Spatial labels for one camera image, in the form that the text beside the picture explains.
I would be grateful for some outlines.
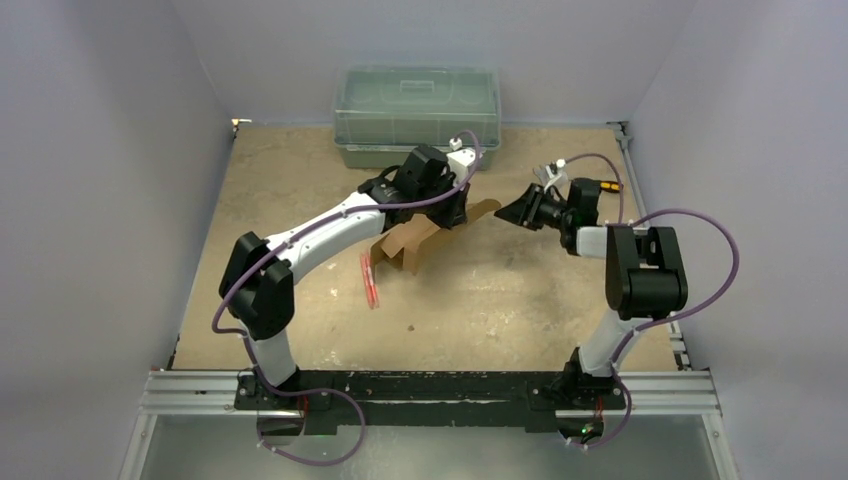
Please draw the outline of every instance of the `cardboard box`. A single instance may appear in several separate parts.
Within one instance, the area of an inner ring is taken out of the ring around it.
[[[466,210],[468,221],[448,230],[439,228],[426,215],[415,215],[412,220],[398,225],[371,245],[371,263],[374,267],[387,261],[397,269],[418,273],[424,260],[465,231],[472,223],[489,212],[501,208],[500,202],[487,198],[471,204]]]

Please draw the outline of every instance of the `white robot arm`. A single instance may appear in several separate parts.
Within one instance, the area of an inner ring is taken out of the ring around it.
[[[609,310],[589,341],[572,353],[564,383],[570,392],[579,391],[581,385],[602,392],[614,386],[613,362],[621,362],[631,350],[636,329],[666,318],[686,304],[683,261],[670,227],[597,226],[600,182],[574,179],[567,199],[554,192],[557,190],[531,184],[524,195],[495,216],[530,230],[556,228],[560,244],[569,254],[606,259]]]
[[[256,361],[272,385],[283,384],[297,371],[286,333],[294,316],[294,286],[338,252],[380,235],[416,213],[426,214],[443,228],[464,223],[468,187],[426,207],[396,207],[449,192],[468,175],[474,159],[473,149],[445,154],[419,146],[402,166],[369,179],[342,203],[312,220],[264,240],[253,232],[239,238],[219,288],[221,296],[264,254],[283,243],[287,245],[242,286],[229,304],[230,313],[248,332]],[[395,174],[389,179],[392,171]]]

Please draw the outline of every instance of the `gray wall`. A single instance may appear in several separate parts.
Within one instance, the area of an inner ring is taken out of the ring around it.
[[[230,145],[167,0],[0,2],[2,477],[115,478]]]
[[[511,121],[629,118],[695,0],[174,0],[233,117],[327,122],[340,65],[500,67]]]
[[[846,2],[702,0],[633,118],[649,209],[709,212],[739,241],[736,285],[683,329],[746,479],[848,471],[846,23]],[[704,298],[728,250],[671,223]]]

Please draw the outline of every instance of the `green plastic bin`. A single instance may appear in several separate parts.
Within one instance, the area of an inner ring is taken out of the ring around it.
[[[501,144],[497,74],[472,67],[355,67],[340,78],[333,129],[351,168],[403,163],[422,143],[449,150],[460,130],[472,130],[491,165]],[[465,146],[469,140],[463,138]]]

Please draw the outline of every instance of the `wooden table surface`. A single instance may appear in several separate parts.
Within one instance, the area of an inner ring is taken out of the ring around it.
[[[507,204],[535,181],[532,167],[584,152],[607,155],[626,177],[610,130],[505,128],[492,168],[472,180],[469,201]],[[243,128],[197,269],[174,368],[248,366],[240,340],[210,330],[233,243],[251,230],[264,237],[299,225],[375,174],[346,168],[329,128]],[[568,174],[613,178],[594,159],[574,162]],[[603,194],[599,209],[601,221],[614,221],[618,199]],[[624,218],[637,217],[625,187]],[[607,308],[603,261],[567,255],[553,229],[532,232],[487,215],[430,257],[417,276],[379,265],[381,305],[370,310],[359,254],[374,240],[341,252],[296,287],[288,329],[302,368],[559,370]],[[222,326],[235,325],[225,316]],[[623,368],[676,370],[666,329],[646,333]]]

